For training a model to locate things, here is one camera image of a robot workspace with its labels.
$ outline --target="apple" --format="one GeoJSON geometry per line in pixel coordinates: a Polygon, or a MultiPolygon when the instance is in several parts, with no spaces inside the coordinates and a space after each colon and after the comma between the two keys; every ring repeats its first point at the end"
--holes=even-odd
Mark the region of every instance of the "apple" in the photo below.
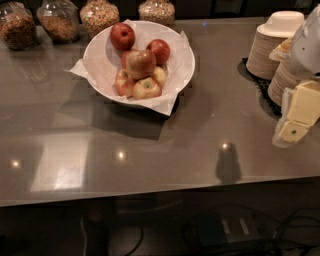
{"type": "Polygon", "coordinates": [[[170,57],[170,46],[162,39],[154,39],[147,45],[147,50],[153,52],[157,65],[164,65],[170,57]]]}
{"type": "Polygon", "coordinates": [[[167,81],[166,73],[164,72],[163,68],[158,66],[154,69],[152,78],[159,82],[159,84],[161,85],[161,88],[163,88],[163,86],[167,81]]]}
{"type": "Polygon", "coordinates": [[[115,78],[115,87],[120,96],[132,97],[136,81],[128,74],[127,70],[118,71],[115,78]]]}
{"type": "Polygon", "coordinates": [[[160,96],[161,85],[152,77],[147,77],[136,82],[133,87],[133,97],[136,100],[150,99],[160,96]]]}
{"type": "Polygon", "coordinates": [[[137,51],[136,49],[131,49],[131,50],[128,50],[128,51],[125,51],[122,55],[121,55],[121,67],[122,68],[127,68],[127,65],[126,65],[126,62],[127,62],[127,56],[130,52],[132,51],[137,51]]]}
{"type": "Polygon", "coordinates": [[[149,50],[131,51],[126,58],[127,71],[135,80],[151,76],[156,68],[156,58],[149,50]]]}
{"type": "Polygon", "coordinates": [[[111,44],[120,51],[130,50],[136,40],[133,29],[126,23],[114,24],[110,31],[111,44]]]}

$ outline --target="cable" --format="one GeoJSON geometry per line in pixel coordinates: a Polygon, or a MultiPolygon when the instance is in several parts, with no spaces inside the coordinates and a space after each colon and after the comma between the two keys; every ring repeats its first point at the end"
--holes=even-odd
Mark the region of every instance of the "cable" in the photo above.
{"type": "Polygon", "coordinates": [[[264,216],[266,218],[269,218],[270,220],[274,221],[274,222],[277,222],[278,224],[281,224],[282,222],[278,219],[276,219],[275,217],[269,215],[269,214],[266,214],[260,210],[257,210],[255,208],[252,208],[252,207],[249,207],[249,206],[243,206],[243,205],[239,205],[239,204],[219,204],[219,205],[216,205],[214,206],[213,208],[211,208],[212,210],[216,209],[216,208],[221,208],[221,207],[238,207],[238,208],[242,208],[242,209],[246,209],[246,210],[251,210],[253,212],[256,212],[258,214],[260,214],[261,216],[264,216]]]}
{"type": "Polygon", "coordinates": [[[134,253],[140,247],[140,245],[143,241],[143,237],[144,237],[144,231],[143,231],[143,227],[141,225],[140,226],[140,238],[139,238],[138,243],[133,247],[133,249],[131,249],[129,252],[127,252],[123,256],[130,256],[132,253],[134,253]]]}

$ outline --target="countertop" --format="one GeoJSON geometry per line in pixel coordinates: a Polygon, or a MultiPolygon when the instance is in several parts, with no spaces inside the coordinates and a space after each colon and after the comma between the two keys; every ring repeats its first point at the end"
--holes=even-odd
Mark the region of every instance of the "countertop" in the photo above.
{"type": "Polygon", "coordinates": [[[195,73],[170,117],[99,95],[70,72],[89,42],[0,45],[0,205],[222,186],[320,174],[320,126],[272,145],[272,113],[242,58],[263,18],[179,20],[195,73]]]}

